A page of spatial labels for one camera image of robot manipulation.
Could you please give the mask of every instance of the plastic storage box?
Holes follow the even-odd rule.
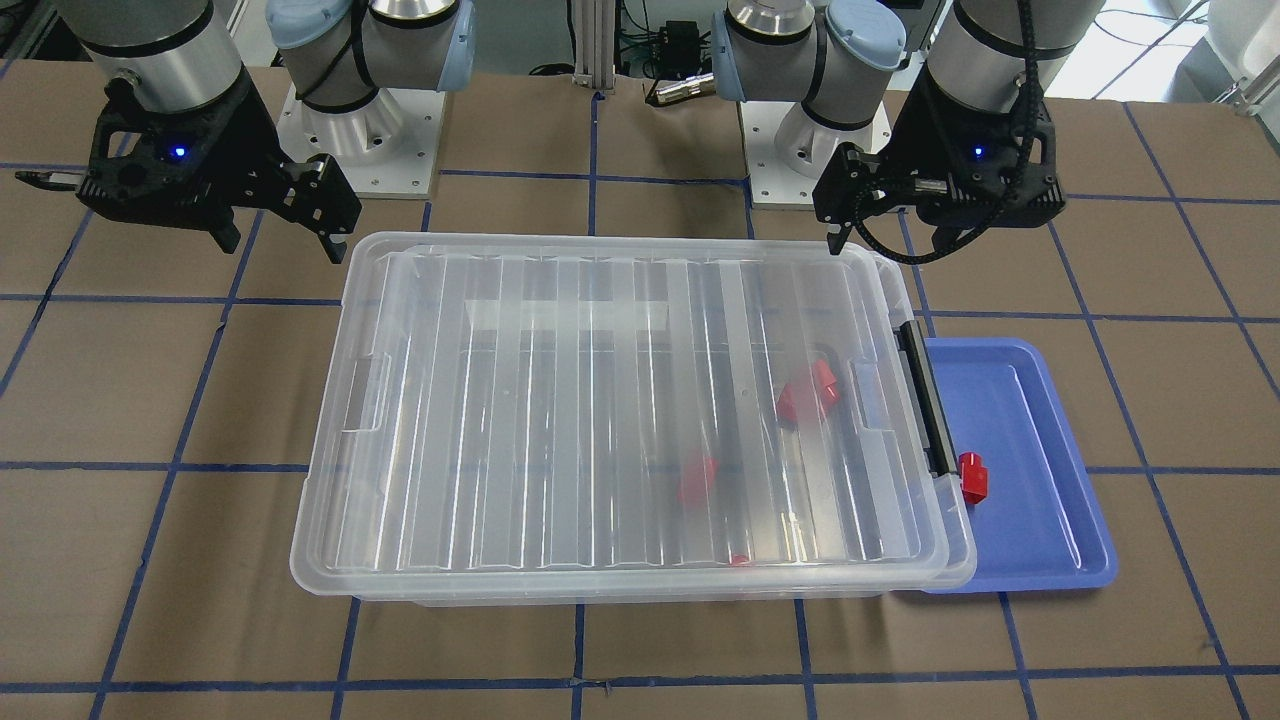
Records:
[[[955,587],[901,273],[817,243],[379,233],[352,256],[291,564],[424,605]]]

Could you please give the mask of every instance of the transparent lid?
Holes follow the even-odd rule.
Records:
[[[858,249],[372,236],[294,577],[426,605],[961,584],[973,537],[922,451],[909,318]]]

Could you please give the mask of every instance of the red object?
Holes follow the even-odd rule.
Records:
[[[818,360],[809,368],[808,378],[796,378],[796,380],[803,379],[808,379],[814,392],[818,393],[818,416],[826,418],[827,413],[840,402],[840,391],[836,388],[838,382],[836,380],[836,374],[831,372],[831,365],[826,360]],[[778,418],[788,423],[797,421],[799,416],[796,415],[796,401],[792,396],[791,383],[782,387],[774,410]]]
[[[714,457],[700,456],[685,462],[684,473],[680,475],[680,488],[676,491],[676,500],[681,505],[703,505],[716,488],[716,473],[719,462]]]
[[[987,500],[987,468],[982,466],[982,455],[977,452],[960,455],[960,492],[969,505]]]

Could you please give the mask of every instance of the blue plastic tray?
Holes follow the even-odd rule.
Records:
[[[969,506],[973,580],[948,593],[1097,588],[1116,575],[1080,451],[1044,359],[1011,338],[927,342],[956,455],[991,469],[991,495]]]

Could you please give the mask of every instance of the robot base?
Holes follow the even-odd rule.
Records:
[[[810,178],[791,169],[790,158],[783,159],[774,141],[782,119],[795,102],[740,102],[742,145],[746,150],[746,169],[751,181],[751,205],[769,210],[813,210],[813,187],[818,178]],[[884,105],[876,110],[876,119],[858,135],[870,137],[868,152],[878,152],[890,137],[888,114]],[[818,170],[826,167],[826,159]]]
[[[326,120],[326,132],[312,135],[314,128],[308,129],[305,118],[308,110],[294,99],[296,90],[291,86],[284,110],[275,124],[280,147],[297,161],[316,152],[332,154],[360,197],[428,199],[440,131],[444,127],[445,94],[401,88],[383,92],[393,99],[390,108],[375,101],[366,109],[334,115]],[[357,152],[344,147],[352,146],[353,138],[371,140],[364,136],[374,133],[372,128],[379,124],[394,128],[385,146],[374,147],[372,143],[357,142],[356,145],[365,146]],[[312,142],[315,136],[325,140]]]

